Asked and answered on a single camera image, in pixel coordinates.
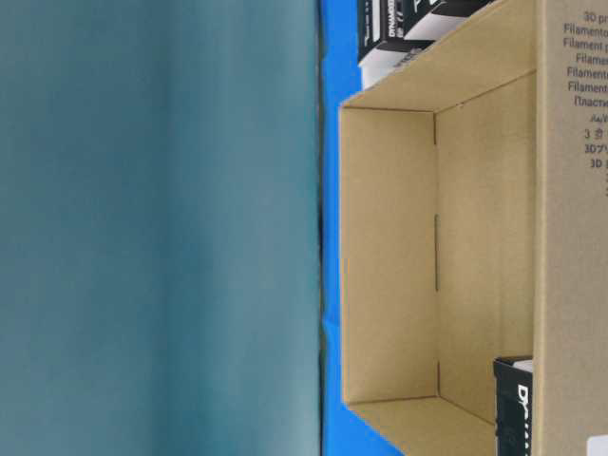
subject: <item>teal backdrop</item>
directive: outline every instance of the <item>teal backdrop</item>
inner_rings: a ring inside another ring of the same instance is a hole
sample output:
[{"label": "teal backdrop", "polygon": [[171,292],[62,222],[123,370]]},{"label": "teal backdrop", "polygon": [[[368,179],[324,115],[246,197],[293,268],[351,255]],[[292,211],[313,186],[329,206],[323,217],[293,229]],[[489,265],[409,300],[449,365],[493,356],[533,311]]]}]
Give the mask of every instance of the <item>teal backdrop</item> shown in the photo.
[{"label": "teal backdrop", "polygon": [[0,6],[0,454],[318,454],[314,2]]}]

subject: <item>teal wall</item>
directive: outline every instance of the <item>teal wall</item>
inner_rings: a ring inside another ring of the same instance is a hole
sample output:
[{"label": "teal wall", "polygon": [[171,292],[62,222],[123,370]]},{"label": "teal wall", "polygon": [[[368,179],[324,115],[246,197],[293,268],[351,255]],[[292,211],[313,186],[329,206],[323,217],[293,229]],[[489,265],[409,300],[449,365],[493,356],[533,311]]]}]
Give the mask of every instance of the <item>teal wall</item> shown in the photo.
[{"label": "teal wall", "polygon": [[2,2],[0,454],[318,453],[301,3]]},{"label": "teal wall", "polygon": [[166,7],[0,10],[0,454],[162,454]]},{"label": "teal wall", "polygon": [[315,2],[174,18],[172,454],[318,443]]}]

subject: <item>cardboard side panel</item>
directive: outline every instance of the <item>cardboard side panel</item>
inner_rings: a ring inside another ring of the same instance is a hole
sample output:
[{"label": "cardboard side panel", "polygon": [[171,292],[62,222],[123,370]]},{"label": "cardboard side panel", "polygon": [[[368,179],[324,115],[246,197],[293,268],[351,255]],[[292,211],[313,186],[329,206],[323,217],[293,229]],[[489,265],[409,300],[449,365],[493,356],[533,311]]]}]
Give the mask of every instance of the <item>cardboard side panel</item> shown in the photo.
[{"label": "cardboard side panel", "polygon": [[494,427],[441,398],[351,408],[408,456],[495,456]]},{"label": "cardboard side panel", "polygon": [[608,434],[608,3],[540,5],[533,451],[582,456]]},{"label": "cardboard side panel", "polygon": [[340,134],[343,399],[435,395],[433,116],[343,109]]},{"label": "cardboard side panel", "polygon": [[536,2],[497,0],[348,105],[437,112],[535,68]]},{"label": "cardboard side panel", "polygon": [[437,116],[442,397],[493,423],[492,361],[532,352],[536,77]]}]

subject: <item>blue mat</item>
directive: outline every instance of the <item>blue mat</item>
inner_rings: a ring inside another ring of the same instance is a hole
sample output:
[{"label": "blue mat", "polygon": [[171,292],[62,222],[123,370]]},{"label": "blue mat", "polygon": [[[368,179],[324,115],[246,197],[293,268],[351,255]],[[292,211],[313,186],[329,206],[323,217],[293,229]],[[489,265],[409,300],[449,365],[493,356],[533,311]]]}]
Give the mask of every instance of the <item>blue mat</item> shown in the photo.
[{"label": "blue mat", "polygon": [[324,407],[324,456],[396,456],[397,449],[344,407],[340,392],[340,289],[338,243],[338,107],[361,88],[357,67],[357,0],[322,0],[324,38],[322,87],[323,279],[327,338]]}]

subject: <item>black product box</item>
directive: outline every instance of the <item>black product box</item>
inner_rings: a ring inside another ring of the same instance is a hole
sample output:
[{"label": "black product box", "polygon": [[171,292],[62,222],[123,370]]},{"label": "black product box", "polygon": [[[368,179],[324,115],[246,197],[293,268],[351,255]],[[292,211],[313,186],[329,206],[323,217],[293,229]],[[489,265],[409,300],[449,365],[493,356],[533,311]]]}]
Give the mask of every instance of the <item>black product box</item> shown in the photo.
[{"label": "black product box", "polygon": [[395,67],[493,0],[359,0],[359,65]]},{"label": "black product box", "polygon": [[494,375],[497,393],[497,456],[530,456],[532,358],[499,358],[494,362]]}]

